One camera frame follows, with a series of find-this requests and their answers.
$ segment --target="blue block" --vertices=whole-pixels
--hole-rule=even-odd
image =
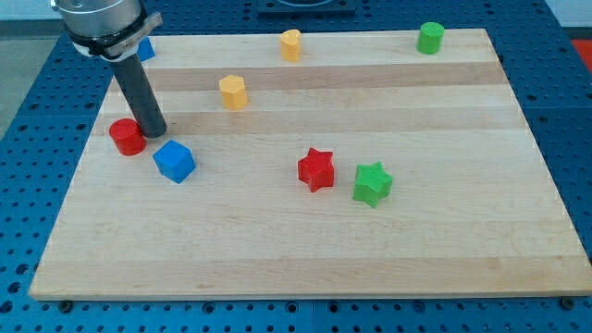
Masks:
[[[140,42],[140,45],[138,46],[138,56],[140,57],[141,61],[148,60],[156,56],[148,37],[144,37],[144,39],[142,39]]]
[[[178,184],[195,169],[191,150],[173,140],[154,153],[153,159],[160,173]]]

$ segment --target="wood grain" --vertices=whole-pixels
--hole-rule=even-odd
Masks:
[[[168,134],[117,155],[130,117],[112,84],[31,285],[39,300],[442,298],[586,295],[592,267],[487,34],[153,38],[145,63]],[[243,74],[250,103],[221,106]],[[152,154],[192,149],[182,184]],[[311,194],[297,161],[334,152],[336,186]],[[377,209],[352,200],[355,167],[395,178]]]

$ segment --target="blue pegboard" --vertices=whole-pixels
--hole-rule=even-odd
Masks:
[[[257,17],[254,1],[147,1],[157,34],[485,28],[576,230],[592,255],[591,77],[540,0],[358,0],[354,15]],[[284,302],[56,302],[27,296],[112,79],[62,36],[0,143],[0,332],[592,331],[592,298]]]

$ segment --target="yellow block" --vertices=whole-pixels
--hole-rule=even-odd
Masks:
[[[247,89],[244,79],[236,75],[228,75],[220,80],[220,92],[224,107],[230,110],[238,110],[247,105]]]
[[[300,60],[302,50],[300,31],[296,29],[282,32],[279,35],[279,44],[281,47],[281,56],[291,62]]]

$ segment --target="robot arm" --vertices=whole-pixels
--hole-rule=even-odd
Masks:
[[[142,63],[138,44],[162,24],[160,13],[147,15],[140,0],[51,0],[76,49],[111,64],[119,87],[144,136],[167,131]]]

